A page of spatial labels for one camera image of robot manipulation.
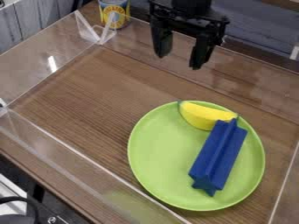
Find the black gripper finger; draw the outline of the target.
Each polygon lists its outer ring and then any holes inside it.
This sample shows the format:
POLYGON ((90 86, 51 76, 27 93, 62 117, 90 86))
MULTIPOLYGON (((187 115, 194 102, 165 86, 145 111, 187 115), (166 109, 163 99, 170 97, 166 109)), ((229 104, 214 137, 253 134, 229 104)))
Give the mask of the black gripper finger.
POLYGON ((169 24, 158 17, 151 17, 151 33, 154 52, 159 58, 163 58, 173 50, 174 33, 169 24))
POLYGON ((197 37, 195 46, 191 50, 190 67, 199 70, 202 65, 210 60, 214 50, 214 42, 209 33, 202 33, 197 37))

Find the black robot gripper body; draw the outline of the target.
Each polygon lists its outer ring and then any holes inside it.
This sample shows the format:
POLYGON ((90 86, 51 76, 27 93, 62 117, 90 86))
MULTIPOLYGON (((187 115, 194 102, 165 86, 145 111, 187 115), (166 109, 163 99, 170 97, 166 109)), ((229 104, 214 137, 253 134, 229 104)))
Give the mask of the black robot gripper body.
POLYGON ((214 45, 224 43, 230 19, 213 8, 213 0, 149 0, 149 3, 154 29, 178 31, 193 37, 208 33, 214 45))

